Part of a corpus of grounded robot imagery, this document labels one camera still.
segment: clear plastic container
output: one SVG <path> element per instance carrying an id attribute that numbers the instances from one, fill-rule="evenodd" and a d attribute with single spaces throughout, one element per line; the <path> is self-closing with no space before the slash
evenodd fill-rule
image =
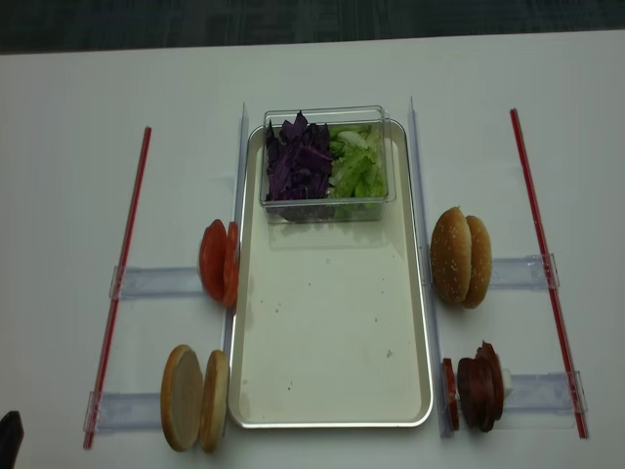
<path id="1" fill-rule="evenodd" d="M 271 123 L 273 132 L 278 137 L 282 123 L 285 120 L 293 123 L 298 110 L 277 110 L 265 114 L 264 135 Z M 392 184 L 389 174 L 393 174 L 387 167 L 392 164 L 387 161 L 385 138 L 389 137 L 388 123 L 384 110 L 379 106 L 369 107 L 335 107 L 327 109 L 302 109 L 302 114 L 309 124 L 327 124 L 330 133 L 337 126 L 351 125 L 357 128 L 368 128 L 371 133 L 377 132 L 379 138 L 376 143 L 377 164 L 382 171 L 384 185 L 383 194 L 375 197 L 334 198 L 333 187 L 330 185 L 325 198 L 311 198 L 302 200 L 268 200 L 270 182 L 267 168 L 269 156 L 267 146 L 263 146 L 263 169 L 261 175 L 260 203 L 265 209 L 269 223 L 309 223 L 309 222 L 339 222 L 354 220 L 380 220 L 384 211 L 384 204 L 389 197 L 389 188 Z"/>

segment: clear plastic ruler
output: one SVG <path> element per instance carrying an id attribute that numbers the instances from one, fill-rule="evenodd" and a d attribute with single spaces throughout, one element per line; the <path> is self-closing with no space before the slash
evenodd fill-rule
<path id="1" fill-rule="evenodd" d="M 552 256 L 494 259 L 490 288 L 493 289 L 548 289 L 557 287 L 558 277 L 545 278 L 544 264 L 556 271 Z M 197 268 L 141 269 L 119 268 L 113 271 L 110 298 L 130 300 L 136 298 L 182 297 L 203 295 Z"/>
<path id="2" fill-rule="evenodd" d="M 506 413 L 571 415 L 576 411 L 568 392 L 568 377 L 565 373 L 513 374 L 512 386 L 513 391 L 504 404 Z M 89 401 L 100 401 L 100 407 L 94 415 L 94 407 L 88 406 L 85 431 L 92 421 L 96 422 L 96 432 L 161 429 L 158 393 L 101 393 L 98 396 L 91 393 Z M 585 410 L 585 400 L 581 401 L 581 405 Z"/>

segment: hamburger bun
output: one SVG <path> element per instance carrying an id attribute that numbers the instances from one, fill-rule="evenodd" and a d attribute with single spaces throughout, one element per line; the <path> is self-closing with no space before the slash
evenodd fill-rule
<path id="1" fill-rule="evenodd" d="M 206 365 L 204 396 L 199 424 L 199 443 L 204 452 L 217 449 L 224 432 L 228 396 L 228 359 L 221 350 L 214 350 Z"/>
<path id="2" fill-rule="evenodd" d="M 458 207 L 438 218 L 430 246 L 432 277 L 440 297 L 451 305 L 461 304 L 471 281 L 471 231 Z"/>
<path id="3" fill-rule="evenodd" d="M 450 305 L 476 308 L 486 296 L 492 272 L 490 236 L 484 223 L 453 207 L 438 218 L 430 246 L 438 295 Z"/>
<path id="4" fill-rule="evenodd" d="M 490 236 L 484 223 L 478 217 L 467 217 L 471 230 L 471 282 L 467 297 L 462 302 L 465 308 L 476 308 L 486 296 L 492 271 Z"/>
<path id="5" fill-rule="evenodd" d="M 197 440 L 202 407 L 202 370 L 197 355 L 179 345 L 169 356 L 160 389 L 160 420 L 165 439 L 175 451 L 186 451 Z"/>

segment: dark floor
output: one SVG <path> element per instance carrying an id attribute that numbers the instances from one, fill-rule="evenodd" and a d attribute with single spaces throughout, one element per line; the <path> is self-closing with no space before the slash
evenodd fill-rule
<path id="1" fill-rule="evenodd" d="M 0 53 L 625 26 L 625 0 L 0 0 Z"/>

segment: clear plastic bar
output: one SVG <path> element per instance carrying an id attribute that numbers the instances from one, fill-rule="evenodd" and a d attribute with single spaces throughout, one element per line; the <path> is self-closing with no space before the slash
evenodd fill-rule
<path id="1" fill-rule="evenodd" d="M 551 254 L 521 258 L 493 259 L 490 276 L 491 289 L 546 289 L 560 287 L 556 259 Z M 545 277 L 545 264 L 551 269 L 552 277 Z"/>
<path id="2" fill-rule="evenodd" d="M 248 136 L 249 136 L 249 117 L 247 115 L 247 107 L 243 103 L 241 110 L 241 120 L 239 122 L 239 140 L 238 140 L 238 165 L 236 172 L 236 186 L 234 190 L 234 212 L 232 218 L 239 227 L 239 242 L 243 240 L 243 204 L 245 202 L 245 188 L 247 188 L 247 153 L 248 153 Z M 223 333 L 223 349 L 224 354 L 230 358 L 230 347 L 232 340 L 232 329 L 234 325 L 234 312 L 229 312 L 224 320 Z"/>
<path id="3" fill-rule="evenodd" d="M 583 389 L 579 373 L 575 373 L 575 379 L 580 383 L 579 389 Z M 524 413 L 571 415 L 575 411 L 586 410 L 583 394 L 580 399 L 583 408 L 573 407 L 566 373 L 513 375 L 512 385 L 513 392 L 504 403 L 504 413 L 511 419 Z M 98 401 L 98 409 L 95 410 L 97 400 L 91 393 L 85 416 L 85 431 L 94 412 L 97 413 L 96 432 L 161 429 L 158 393 L 101 393 Z"/>
<path id="4" fill-rule="evenodd" d="M 96 432 L 160 430 L 160 394 L 100 393 L 89 394 L 84 430 L 88 430 L 94 413 Z"/>
<path id="5" fill-rule="evenodd" d="M 410 108 L 408 109 L 408 138 L 410 140 L 411 156 L 408 158 L 410 171 L 410 189 L 412 194 L 412 212 L 414 218 L 415 232 L 417 234 L 417 255 L 419 256 L 419 266 L 421 267 L 421 281 L 430 284 L 432 275 L 430 272 L 430 256 L 428 252 L 428 228 L 426 226 L 426 213 L 424 201 L 424 189 L 422 184 L 421 157 L 419 154 L 419 143 L 417 135 L 417 114 L 414 111 L 412 97 L 410 97 Z M 442 372 L 440 335 L 438 333 L 438 321 L 435 310 L 434 290 L 432 288 L 422 288 L 422 301 L 426 308 L 428 347 L 432 362 L 432 380 L 435 388 L 437 403 L 438 429 L 441 437 L 452 435 L 451 426 L 447 418 L 446 402 L 447 387 L 445 383 L 445 373 Z"/>
<path id="6" fill-rule="evenodd" d="M 549 262 L 555 266 L 553 256 Z M 494 289 L 546 289 L 557 288 L 558 276 L 552 281 L 545 278 L 541 256 L 493 259 L 490 288 Z M 197 269 L 194 267 L 140 269 L 115 268 L 110 287 L 110 297 L 118 300 L 137 298 L 163 298 L 198 296 L 204 294 Z"/>
<path id="7" fill-rule="evenodd" d="M 113 271 L 111 299 L 162 298 L 204 294 L 195 267 L 140 269 L 118 267 Z"/>

